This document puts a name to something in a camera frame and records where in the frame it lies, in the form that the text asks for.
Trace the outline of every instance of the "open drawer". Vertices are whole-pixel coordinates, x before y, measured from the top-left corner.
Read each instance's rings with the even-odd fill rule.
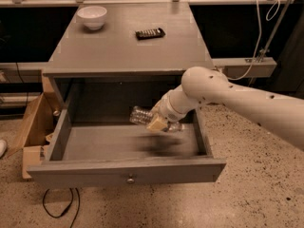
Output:
[[[151,108],[181,76],[55,78],[65,103],[46,159],[30,166],[48,188],[216,181],[200,111],[178,133],[151,133],[129,121],[133,106]]]

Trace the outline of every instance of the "floor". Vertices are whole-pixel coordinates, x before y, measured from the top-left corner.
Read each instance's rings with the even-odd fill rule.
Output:
[[[227,165],[215,183],[81,188],[73,227],[303,227],[304,152],[220,105],[204,109],[216,158]],[[1,120],[9,147],[22,120]],[[21,177],[22,151],[0,160],[0,227],[69,227],[42,205],[46,189]],[[68,190],[51,190],[46,206],[66,207]]]

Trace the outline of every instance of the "cable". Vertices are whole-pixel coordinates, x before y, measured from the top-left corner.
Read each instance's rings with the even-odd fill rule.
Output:
[[[276,3],[277,3],[276,11],[275,11],[275,13],[273,14],[273,16],[272,16],[271,18],[269,18],[269,14],[270,14],[271,10],[275,7]],[[267,21],[271,21],[271,20],[276,16],[276,14],[278,13],[278,10],[279,10],[280,5],[281,5],[280,0],[275,0],[275,2],[274,2],[273,5],[269,8],[269,10],[268,10],[268,12],[267,12],[267,14],[266,14],[266,20],[267,20]]]
[[[251,60],[251,64],[249,65],[247,71],[240,77],[238,78],[228,78],[228,80],[240,80],[240,79],[243,79],[247,74],[248,72],[251,70],[251,68],[253,67],[254,65],[254,61],[256,59],[256,54],[257,54],[257,48],[258,48],[258,45],[259,45],[259,41],[260,41],[260,38],[262,37],[262,25],[261,25],[261,22],[260,22],[260,12],[259,12],[259,4],[258,4],[258,0],[256,0],[256,12],[257,12],[257,20],[258,20],[258,30],[259,30],[259,35],[258,35],[258,39],[257,39],[257,42],[256,42],[256,48],[255,48],[255,52],[254,52],[254,56]]]
[[[75,190],[76,190],[76,193],[77,193],[78,205],[77,205],[77,210],[76,210],[76,214],[75,214],[75,216],[74,216],[74,219],[73,219],[73,221],[72,221],[71,224],[70,224],[70,228],[73,226],[73,224],[74,224],[74,222],[75,222],[75,220],[76,220],[76,218],[77,218],[77,216],[78,216],[79,209],[80,209],[80,194],[79,194],[78,188],[75,188]],[[71,194],[71,200],[70,200],[69,204],[67,205],[67,207],[63,210],[63,212],[62,212],[60,215],[58,215],[58,216],[52,215],[52,214],[49,212],[49,210],[46,208],[45,200],[46,200],[46,196],[47,196],[47,194],[48,194],[48,191],[49,191],[49,189],[46,191],[46,193],[44,194],[44,197],[43,197],[43,199],[42,199],[42,204],[43,204],[44,209],[46,210],[47,214],[48,214],[49,216],[51,216],[52,218],[58,219],[58,218],[63,217],[63,216],[68,212],[69,208],[71,207],[71,205],[72,205],[72,203],[73,203],[73,201],[74,201],[73,189],[72,189],[72,188],[69,188],[69,191],[70,191],[70,194]]]
[[[20,79],[20,81],[22,82],[22,84],[24,84],[25,81],[24,81],[23,78],[21,77],[20,70],[19,70],[19,65],[18,65],[17,62],[16,62],[16,66],[17,66],[17,73],[18,73],[19,79]],[[28,106],[28,102],[29,102],[29,92],[27,92],[26,107]]]

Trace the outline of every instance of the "white robotic arm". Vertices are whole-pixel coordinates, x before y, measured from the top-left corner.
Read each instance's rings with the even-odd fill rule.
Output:
[[[235,85],[224,74],[198,66],[186,70],[181,85],[167,92],[154,106],[154,117],[147,128],[163,130],[190,110],[208,103],[223,104],[304,150],[303,100]]]

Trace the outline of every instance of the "gray table top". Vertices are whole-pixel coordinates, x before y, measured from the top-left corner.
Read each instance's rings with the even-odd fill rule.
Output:
[[[163,74],[181,73],[195,66],[213,68],[187,3],[103,6],[107,8],[107,18],[100,30],[85,28],[74,15],[46,64],[45,75]],[[136,30],[158,27],[166,33],[163,38],[139,41],[135,36]]]

